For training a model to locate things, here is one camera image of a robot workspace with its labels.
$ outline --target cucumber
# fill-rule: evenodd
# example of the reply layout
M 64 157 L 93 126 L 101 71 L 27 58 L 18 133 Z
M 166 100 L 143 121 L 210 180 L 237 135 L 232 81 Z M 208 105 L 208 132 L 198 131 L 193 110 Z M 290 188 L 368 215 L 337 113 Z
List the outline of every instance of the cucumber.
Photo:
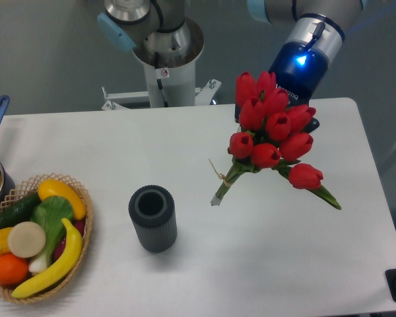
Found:
M 41 203 L 38 192 L 28 194 L 15 201 L 0 212 L 0 229 L 13 227 L 23 221 L 29 221 L 35 206 Z

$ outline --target blue light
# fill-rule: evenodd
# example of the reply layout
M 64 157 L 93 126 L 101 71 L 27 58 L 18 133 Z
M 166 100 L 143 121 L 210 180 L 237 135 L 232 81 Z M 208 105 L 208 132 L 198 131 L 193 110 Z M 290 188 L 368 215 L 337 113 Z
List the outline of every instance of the blue light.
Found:
M 306 56 L 300 56 L 296 59 L 296 61 L 298 62 L 299 65 L 304 66 L 305 65 L 305 61 L 306 61 Z

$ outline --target string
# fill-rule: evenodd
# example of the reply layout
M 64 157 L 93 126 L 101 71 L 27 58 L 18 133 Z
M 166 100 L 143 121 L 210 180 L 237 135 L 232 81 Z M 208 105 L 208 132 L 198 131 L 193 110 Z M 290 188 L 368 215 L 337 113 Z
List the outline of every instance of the string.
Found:
M 217 172 L 216 168 L 214 167 L 213 162 L 211 162 L 211 159 L 209 159 L 209 161 L 210 161 L 211 166 L 213 167 L 213 170 L 216 172 L 218 178 L 220 178 L 220 179 L 223 181 L 223 184 L 224 184 L 225 186 L 227 186 L 227 187 L 230 187 L 231 185 L 233 185 L 233 183 L 228 183 L 228 182 L 226 181 L 226 176 L 225 176 L 225 175 L 223 175 L 223 174 Z

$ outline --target green vegetable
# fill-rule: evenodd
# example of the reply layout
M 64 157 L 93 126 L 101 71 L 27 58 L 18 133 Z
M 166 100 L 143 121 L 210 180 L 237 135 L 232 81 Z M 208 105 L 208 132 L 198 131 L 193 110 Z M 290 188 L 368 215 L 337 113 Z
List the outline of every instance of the green vegetable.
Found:
M 0 229 L 13 227 L 23 221 L 28 221 L 35 206 L 41 203 L 38 193 L 28 194 L 15 201 L 0 213 Z
M 61 222 L 62 218 L 73 221 L 73 208 L 67 199 L 59 196 L 46 198 L 32 213 L 31 221 L 38 223 L 46 232 L 46 245 L 31 259 L 29 265 L 31 273 L 43 272 L 51 265 L 54 249 L 66 234 L 65 226 Z

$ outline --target white table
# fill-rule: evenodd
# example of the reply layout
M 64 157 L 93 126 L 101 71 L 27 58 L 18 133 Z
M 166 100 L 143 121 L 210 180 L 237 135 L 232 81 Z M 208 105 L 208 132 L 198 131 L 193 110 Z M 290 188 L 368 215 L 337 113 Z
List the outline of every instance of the white table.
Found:
M 323 171 L 338 211 L 271 170 L 246 174 L 221 206 L 211 159 L 226 173 L 233 105 L 7 116 L 0 161 L 16 183 L 70 174 L 95 224 L 81 272 L 32 306 L 0 316 L 327 316 L 396 310 L 384 272 L 396 232 L 356 104 L 314 100 L 321 127 L 302 160 Z M 139 244 L 127 204 L 141 186 L 174 197 L 178 239 Z

